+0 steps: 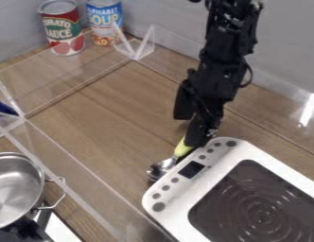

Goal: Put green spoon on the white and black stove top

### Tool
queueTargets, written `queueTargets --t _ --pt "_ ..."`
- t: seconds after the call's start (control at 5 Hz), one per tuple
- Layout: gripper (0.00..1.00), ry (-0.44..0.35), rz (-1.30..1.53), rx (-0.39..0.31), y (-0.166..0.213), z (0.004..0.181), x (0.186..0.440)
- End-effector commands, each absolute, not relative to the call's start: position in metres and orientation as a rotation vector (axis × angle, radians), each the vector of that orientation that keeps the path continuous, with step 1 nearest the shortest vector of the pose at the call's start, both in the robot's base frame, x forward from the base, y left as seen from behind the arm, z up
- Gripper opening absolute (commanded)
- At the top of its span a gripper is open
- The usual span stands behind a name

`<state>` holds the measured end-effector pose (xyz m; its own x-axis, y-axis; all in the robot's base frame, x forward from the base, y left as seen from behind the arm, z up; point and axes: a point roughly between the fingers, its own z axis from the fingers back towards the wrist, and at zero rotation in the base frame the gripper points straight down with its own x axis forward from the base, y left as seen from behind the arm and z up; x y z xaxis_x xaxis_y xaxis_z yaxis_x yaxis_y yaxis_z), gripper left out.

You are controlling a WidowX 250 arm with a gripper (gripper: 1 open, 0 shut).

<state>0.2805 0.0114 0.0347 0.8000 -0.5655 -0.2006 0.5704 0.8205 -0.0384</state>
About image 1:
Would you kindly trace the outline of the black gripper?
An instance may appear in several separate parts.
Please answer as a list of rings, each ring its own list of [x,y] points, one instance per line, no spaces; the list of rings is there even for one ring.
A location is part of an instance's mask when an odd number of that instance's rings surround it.
[[[248,72],[244,58],[234,62],[202,61],[196,69],[188,70],[176,93],[174,118],[191,120],[186,134],[187,147],[203,147],[219,129],[224,105],[231,102]]]

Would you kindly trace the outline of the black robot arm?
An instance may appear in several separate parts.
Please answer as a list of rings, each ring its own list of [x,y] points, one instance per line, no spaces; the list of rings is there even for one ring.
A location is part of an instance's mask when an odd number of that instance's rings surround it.
[[[203,147],[218,132],[226,104],[254,80],[246,56],[254,53],[258,44],[263,3],[259,0],[192,1],[204,1],[210,12],[206,45],[199,65],[188,70],[179,86],[174,118],[191,122],[184,144]]]

